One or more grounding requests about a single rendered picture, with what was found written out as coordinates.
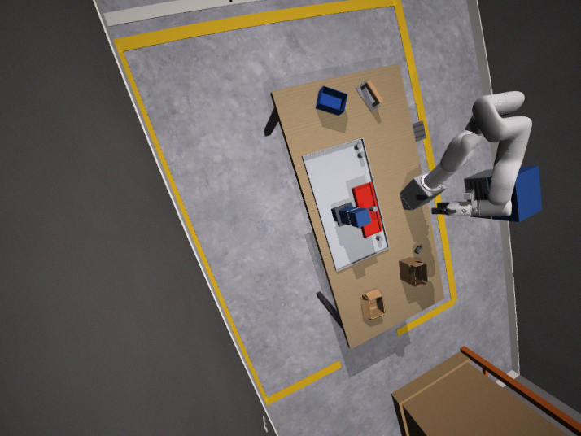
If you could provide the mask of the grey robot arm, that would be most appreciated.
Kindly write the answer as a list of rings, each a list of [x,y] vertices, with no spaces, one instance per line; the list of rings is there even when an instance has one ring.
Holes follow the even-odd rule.
[[[429,174],[422,176],[422,186],[432,192],[439,190],[443,182],[472,159],[474,148],[485,137],[489,142],[499,142],[488,200],[474,200],[474,189],[464,193],[464,200],[471,200],[473,216],[510,216],[511,196],[526,151],[532,121],[525,116],[500,116],[516,111],[524,99],[524,94],[518,91],[478,98],[473,105],[469,123],[450,141],[441,162]]]

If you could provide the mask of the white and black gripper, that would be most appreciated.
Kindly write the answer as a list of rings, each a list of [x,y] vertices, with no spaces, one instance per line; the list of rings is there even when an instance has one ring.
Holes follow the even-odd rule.
[[[439,208],[431,208],[432,214],[444,214],[447,216],[473,216],[471,202],[437,203],[437,207]]]

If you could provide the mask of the blue open box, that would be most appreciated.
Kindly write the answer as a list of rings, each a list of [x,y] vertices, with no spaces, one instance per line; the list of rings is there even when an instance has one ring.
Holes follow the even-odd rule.
[[[346,94],[326,86],[318,92],[316,109],[340,116],[346,106]]]

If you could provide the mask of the sanding float with wooden handle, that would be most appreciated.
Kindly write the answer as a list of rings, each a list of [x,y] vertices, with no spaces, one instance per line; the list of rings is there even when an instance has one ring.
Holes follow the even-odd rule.
[[[382,98],[370,80],[368,82],[363,81],[356,90],[371,112],[381,105]]]

